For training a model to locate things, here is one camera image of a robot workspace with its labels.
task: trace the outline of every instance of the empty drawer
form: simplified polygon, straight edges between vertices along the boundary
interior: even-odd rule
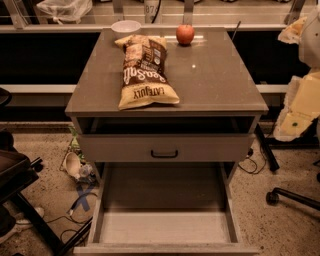
[[[219,163],[106,166],[88,243],[76,255],[254,255],[239,241]]]

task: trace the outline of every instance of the pulled-out drawer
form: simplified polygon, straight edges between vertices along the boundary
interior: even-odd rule
[[[255,255],[239,240],[220,163],[105,166],[87,244],[76,255]]]
[[[95,162],[206,162],[243,160],[254,135],[79,135]]]

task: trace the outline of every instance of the apple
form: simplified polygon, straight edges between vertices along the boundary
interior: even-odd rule
[[[189,24],[179,25],[176,30],[176,37],[181,45],[189,45],[194,38],[194,28]]]

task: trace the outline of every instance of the late july chips bag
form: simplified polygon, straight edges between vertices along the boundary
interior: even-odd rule
[[[131,35],[115,43],[125,52],[120,110],[153,102],[179,103],[179,97],[164,75],[165,38]]]

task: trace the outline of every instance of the chair caster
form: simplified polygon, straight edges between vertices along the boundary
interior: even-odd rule
[[[42,159],[40,157],[36,158],[32,161],[30,167],[35,170],[36,172],[41,172],[43,169],[43,165],[41,164]]]
[[[266,195],[266,201],[269,205],[276,205],[279,202],[279,196],[276,193],[268,192]]]

